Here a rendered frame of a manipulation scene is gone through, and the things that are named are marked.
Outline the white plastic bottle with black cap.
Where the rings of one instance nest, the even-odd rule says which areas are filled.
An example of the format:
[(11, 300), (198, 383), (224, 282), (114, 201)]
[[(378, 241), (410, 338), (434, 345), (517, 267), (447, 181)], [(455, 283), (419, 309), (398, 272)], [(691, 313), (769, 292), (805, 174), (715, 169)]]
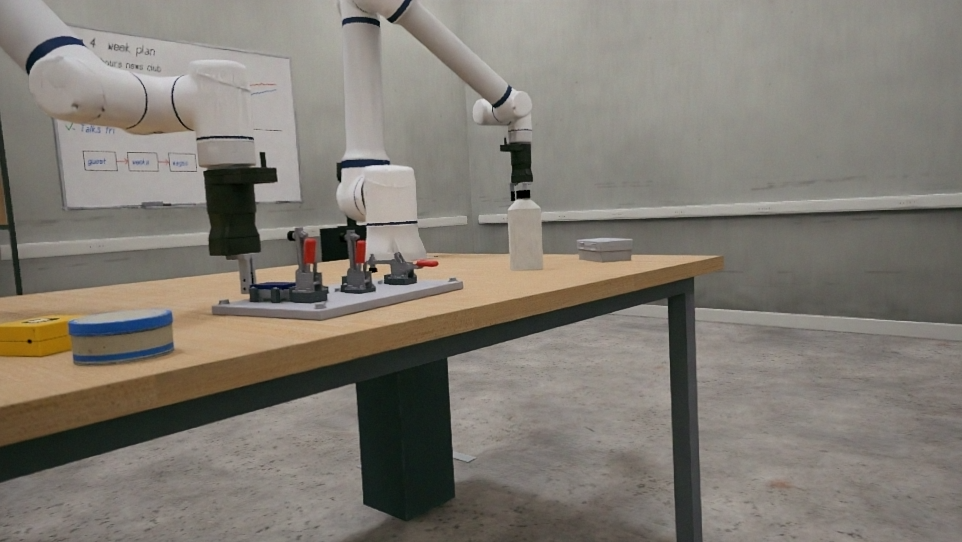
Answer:
[(508, 211), (510, 270), (543, 269), (541, 208), (530, 197), (530, 190), (516, 191)]

